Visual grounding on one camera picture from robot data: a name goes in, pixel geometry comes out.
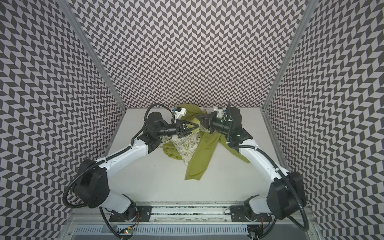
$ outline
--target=metal bracket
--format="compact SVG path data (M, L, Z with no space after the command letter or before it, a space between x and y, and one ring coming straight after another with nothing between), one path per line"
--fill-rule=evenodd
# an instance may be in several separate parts
M250 221L245 216L244 206L230 206L229 209L231 210L231 219L232 222L270 222L272 221L272 216L269 214L259 214L256 220Z
M152 206L136 206L136 208L137 208L137 211L139 212L139 221L149 222L149 219L152 213ZM109 217L109 222L126 222L126 221L124 221L123 214L113 214L113 215L111 214L111 216Z

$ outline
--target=yellow-green fabric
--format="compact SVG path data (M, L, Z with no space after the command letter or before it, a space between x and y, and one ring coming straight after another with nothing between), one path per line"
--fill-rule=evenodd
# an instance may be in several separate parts
M201 109L194 105L194 104L180 104L178 107L185 108L187 110L185 116L182 117L182 119L199 123L199 121L196 118L198 115L203 115ZM215 151L217 143L220 142L226 149L228 149L233 155L237 156L244 162L249 163L249 161L236 152L236 150L229 148L226 144L225 136L214 132L213 134L209 134L208 132L202 133L200 143L197 146L191 160L188 163L187 171L185 173L185 180L188 179L196 179L200 180L203 176L204 172L206 171L209 162L212 158L212 155ZM175 145L172 142L167 142L162 146L163 151L165 154L167 154L169 157L182 160L182 157L180 153L177 151Z

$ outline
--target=robotic arm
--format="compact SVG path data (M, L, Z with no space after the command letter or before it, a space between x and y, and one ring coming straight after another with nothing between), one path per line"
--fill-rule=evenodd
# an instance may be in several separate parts
M96 162L86 159L81 163L78 174L64 190L63 203L65 206L69 208L100 207L101 210L104 207L121 214L126 221L135 218L136 204L127 196L110 190L108 179L134 160L155 150L160 145L162 136L181 138L198 128L197 124L180 119L185 115L185 109L181 108L172 111L165 107L172 113L172 123L170 124L163 120L159 112L152 112L147 116L149 110L154 106L165 107L162 104L151 105L144 116L142 129L132 138L129 146L112 155L100 158ZM277 219L290 218L290 214L300 210L304 226L293 218L290 219L302 230L307 231L309 226L303 209L305 196L302 177L300 174L290 173L276 164L259 148L252 136L242 128L240 110L228 104L226 110L218 109L213 113L199 116L198 119L210 133L217 131L226 135L228 146L245 156L270 183L267 197L257 195L244 202L248 219L254 220L260 213L273 214ZM84 203L71 204L68 202L67 197L71 189Z

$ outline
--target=black and white chevron wallpaper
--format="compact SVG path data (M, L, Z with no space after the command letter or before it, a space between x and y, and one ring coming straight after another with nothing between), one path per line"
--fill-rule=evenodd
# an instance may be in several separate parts
M321 1L268 114L326 239L384 239L384 1Z
M0 39L0 239L53 239L122 110L54 0L1 0Z
M129 108L261 106L308 0L68 0Z

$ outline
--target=white arm segment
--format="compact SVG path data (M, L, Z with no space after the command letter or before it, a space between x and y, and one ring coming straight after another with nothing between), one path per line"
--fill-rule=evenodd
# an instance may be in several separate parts
M256 149L259 148L256 141L253 139L247 139L240 145L251 145L255 146ZM277 172L277 170L272 166L269 160L264 157L260 152L253 150L251 148L240 148L239 153L246 157L252 165L257 168L262 176L268 183L272 183L275 181L275 178L280 179L281 176ZM278 168L283 172L285 176L288 174L288 170L276 164ZM257 196L249 200L249 205L254 213L271 213L266 201L266 196Z
M108 162L100 164L99 167L106 168L108 179L111 179L111 177L119 170L121 170L131 162L135 161L136 159L143 157L147 154L148 145L146 145L144 141L136 139L133 143L132 148L130 148L125 153L122 153L119 156L109 160ZM107 199L100 205L100 207L107 208L110 211L115 210L116 212L122 214L128 209L130 204L131 201L123 194L119 194L111 190Z

